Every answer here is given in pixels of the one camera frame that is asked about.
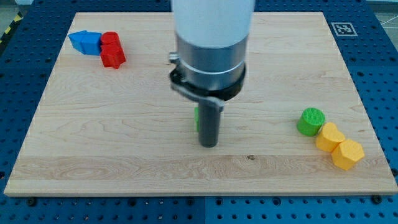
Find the green block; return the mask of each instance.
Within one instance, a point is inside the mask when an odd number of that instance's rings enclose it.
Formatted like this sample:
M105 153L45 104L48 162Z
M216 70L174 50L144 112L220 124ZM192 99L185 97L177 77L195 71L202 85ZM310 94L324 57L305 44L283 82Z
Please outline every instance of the green block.
M199 108L195 107L195 124L197 126L197 132L199 132Z
M318 134L324 122L325 115L322 111L316 108L307 108L297 123L297 129L306 136L314 136Z

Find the red block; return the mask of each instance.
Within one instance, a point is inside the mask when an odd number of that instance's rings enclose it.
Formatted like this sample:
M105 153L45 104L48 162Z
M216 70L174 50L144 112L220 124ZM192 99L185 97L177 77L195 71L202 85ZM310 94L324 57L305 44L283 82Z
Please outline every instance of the red block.
M104 67L113 67L118 69L120 64L126 61L123 49L118 46L117 43L102 45L101 49L102 51L100 56Z
M101 36L101 44L116 44L119 47L120 45L119 35L116 32L106 32Z

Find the yellow hexagonal block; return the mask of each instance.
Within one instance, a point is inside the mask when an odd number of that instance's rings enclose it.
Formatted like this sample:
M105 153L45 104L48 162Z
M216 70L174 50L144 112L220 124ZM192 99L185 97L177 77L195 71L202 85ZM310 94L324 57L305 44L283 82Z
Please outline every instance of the yellow hexagonal block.
M317 148L326 151L333 152L339 143L346 139L343 133L341 133L335 123L327 122L323 125L322 130L315 140Z
M351 139L340 143L331 153L333 163L343 170L351 169L357 162L365 157L362 145Z

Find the blue pentagonal block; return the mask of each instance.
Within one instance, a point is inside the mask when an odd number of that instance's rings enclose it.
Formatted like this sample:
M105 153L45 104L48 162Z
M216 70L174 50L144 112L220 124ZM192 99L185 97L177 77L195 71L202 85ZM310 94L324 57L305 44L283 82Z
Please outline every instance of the blue pentagonal block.
M68 35L73 48L78 50L82 54L85 54L85 50L83 48L83 45L81 44L81 41L83 40L83 38L86 34L87 34L87 30L83 30L83 31L79 31L79 32L72 33L72 34Z
M101 53L101 33L87 32L81 40L81 45L84 49L84 54L100 55Z

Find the wood grain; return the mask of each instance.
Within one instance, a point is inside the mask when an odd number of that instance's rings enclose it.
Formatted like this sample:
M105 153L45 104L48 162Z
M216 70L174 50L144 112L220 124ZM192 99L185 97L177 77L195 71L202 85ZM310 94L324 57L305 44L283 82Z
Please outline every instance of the wood grain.
M320 12L256 13L242 92L219 144L199 145L195 104L170 89L169 13L77 13L69 33L115 30L127 62L103 68L65 39L5 194L15 197L395 194L397 185ZM366 157L335 167L295 128L320 108Z

